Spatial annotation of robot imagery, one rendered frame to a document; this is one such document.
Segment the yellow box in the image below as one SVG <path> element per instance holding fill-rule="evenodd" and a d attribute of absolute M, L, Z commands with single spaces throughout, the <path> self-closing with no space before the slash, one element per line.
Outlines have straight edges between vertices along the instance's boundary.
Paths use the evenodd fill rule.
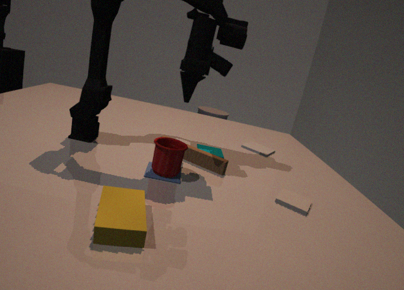
<path fill-rule="evenodd" d="M 145 191 L 104 186 L 93 244 L 144 248 L 146 234 Z"/>

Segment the brown wooden plank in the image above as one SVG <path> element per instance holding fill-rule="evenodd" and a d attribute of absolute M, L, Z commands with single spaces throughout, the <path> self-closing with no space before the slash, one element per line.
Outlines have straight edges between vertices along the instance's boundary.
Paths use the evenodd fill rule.
<path fill-rule="evenodd" d="M 223 176 L 225 174 L 228 166 L 228 160 L 195 148 L 191 145 L 186 145 L 188 146 L 188 149 L 184 153 L 184 160 L 187 160 L 207 170 L 213 171 L 219 175 Z"/>

